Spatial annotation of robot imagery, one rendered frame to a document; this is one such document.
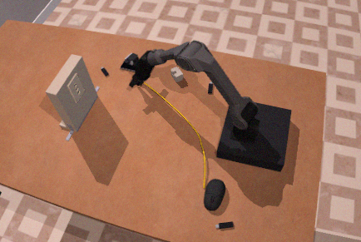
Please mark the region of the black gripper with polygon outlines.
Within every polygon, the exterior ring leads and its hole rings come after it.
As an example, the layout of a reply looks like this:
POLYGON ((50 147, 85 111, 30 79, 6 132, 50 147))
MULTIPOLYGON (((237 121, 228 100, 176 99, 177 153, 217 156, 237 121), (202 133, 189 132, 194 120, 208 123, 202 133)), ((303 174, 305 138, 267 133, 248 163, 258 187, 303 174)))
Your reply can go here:
POLYGON ((132 77, 132 80, 131 82, 129 83, 129 86, 132 88, 134 85, 142 85, 144 83, 144 81, 146 81, 150 76, 151 74, 147 75, 147 76, 142 76, 138 70, 134 70, 135 71, 135 75, 133 75, 132 77))

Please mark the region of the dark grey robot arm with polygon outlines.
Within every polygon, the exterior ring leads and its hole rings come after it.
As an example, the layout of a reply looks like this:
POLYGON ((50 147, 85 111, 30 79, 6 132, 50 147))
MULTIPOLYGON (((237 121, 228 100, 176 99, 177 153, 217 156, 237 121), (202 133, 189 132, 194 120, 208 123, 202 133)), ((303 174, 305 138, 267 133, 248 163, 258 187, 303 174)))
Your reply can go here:
POLYGON ((149 75, 153 66, 164 64, 167 60, 175 60, 176 64, 186 71, 205 72, 230 106, 229 116, 234 124, 230 139, 253 145, 260 124, 260 121, 255 119, 259 107, 250 97, 239 94, 203 42, 194 40, 189 43, 185 42, 166 51, 150 50, 140 59, 137 54, 131 53, 125 58, 124 63, 130 63, 142 76, 149 75))

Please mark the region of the black computer mouse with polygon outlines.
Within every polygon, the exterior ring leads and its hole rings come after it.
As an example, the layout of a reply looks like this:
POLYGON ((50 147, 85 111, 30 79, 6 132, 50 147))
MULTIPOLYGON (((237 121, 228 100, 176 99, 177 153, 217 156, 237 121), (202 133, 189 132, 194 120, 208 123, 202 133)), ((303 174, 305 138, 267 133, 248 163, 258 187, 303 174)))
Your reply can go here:
POLYGON ((205 188, 204 205, 207 210, 217 210, 225 195, 225 183, 213 179, 205 188), (211 199, 212 198, 212 199, 211 199))

